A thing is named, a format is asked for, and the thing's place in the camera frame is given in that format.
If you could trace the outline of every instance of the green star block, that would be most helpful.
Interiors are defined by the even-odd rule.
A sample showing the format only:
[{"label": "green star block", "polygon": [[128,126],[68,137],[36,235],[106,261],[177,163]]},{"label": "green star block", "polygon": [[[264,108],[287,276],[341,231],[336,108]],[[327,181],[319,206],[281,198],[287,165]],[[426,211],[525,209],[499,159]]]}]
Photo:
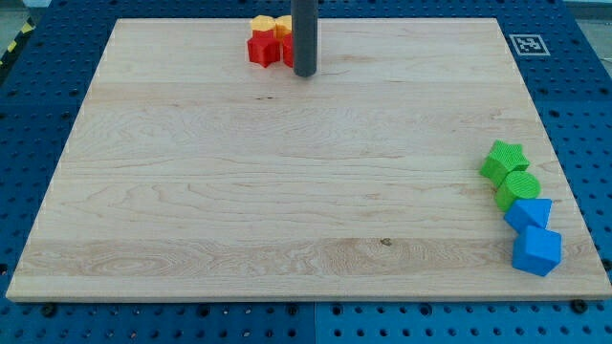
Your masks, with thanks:
[{"label": "green star block", "polygon": [[508,144],[496,140],[480,169],[480,174],[489,178],[495,187],[499,187],[510,172],[524,171],[529,161],[523,155],[521,144]]},{"label": "green star block", "polygon": [[514,171],[508,174],[495,194],[495,202],[504,212],[508,211],[516,200],[530,200],[539,196],[540,186],[533,174],[525,171]]}]

